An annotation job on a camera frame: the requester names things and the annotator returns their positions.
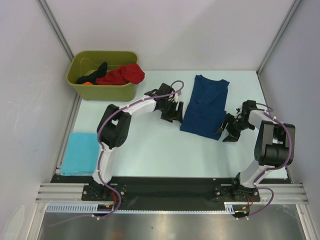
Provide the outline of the navy blue t shirt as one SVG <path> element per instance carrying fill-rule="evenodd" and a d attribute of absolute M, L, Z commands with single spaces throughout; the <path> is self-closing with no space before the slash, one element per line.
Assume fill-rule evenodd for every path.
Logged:
<path fill-rule="evenodd" d="M 216 131 L 227 114 L 225 107 L 229 84 L 224 79 L 211 80 L 196 75 L 180 130 L 218 141 L 221 134 Z"/>

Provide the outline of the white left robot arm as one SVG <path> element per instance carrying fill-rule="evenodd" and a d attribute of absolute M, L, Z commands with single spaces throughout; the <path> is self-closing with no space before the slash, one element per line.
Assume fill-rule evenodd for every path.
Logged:
<path fill-rule="evenodd" d="M 183 123 L 182 101 L 178 101 L 184 82 L 174 81 L 171 85 L 162 83 L 158 89 L 146 92 L 141 98 L 131 103 L 116 106 L 110 104 L 97 127 L 99 155 L 93 180 L 89 183 L 93 194 L 100 200 L 105 200 L 116 190 L 108 185 L 112 179 L 114 153 L 128 138 L 131 121 L 144 114 L 160 111 L 160 118 L 167 122 Z"/>

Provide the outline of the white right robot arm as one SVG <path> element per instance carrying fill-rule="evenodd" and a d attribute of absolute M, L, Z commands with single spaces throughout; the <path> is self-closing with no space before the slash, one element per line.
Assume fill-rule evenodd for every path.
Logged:
<path fill-rule="evenodd" d="M 290 165 L 294 159 L 296 127 L 283 123 L 271 115 L 273 109 L 254 100 L 247 100 L 237 108 L 236 115 L 228 113 L 216 134 L 227 131 L 223 139 L 235 143 L 241 132 L 247 129 L 258 130 L 254 147 L 254 160 L 232 180 L 229 187 L 215 187 L 218 202 L 243 202 L 259 195 L 259 183 L 271 172 Z"/>

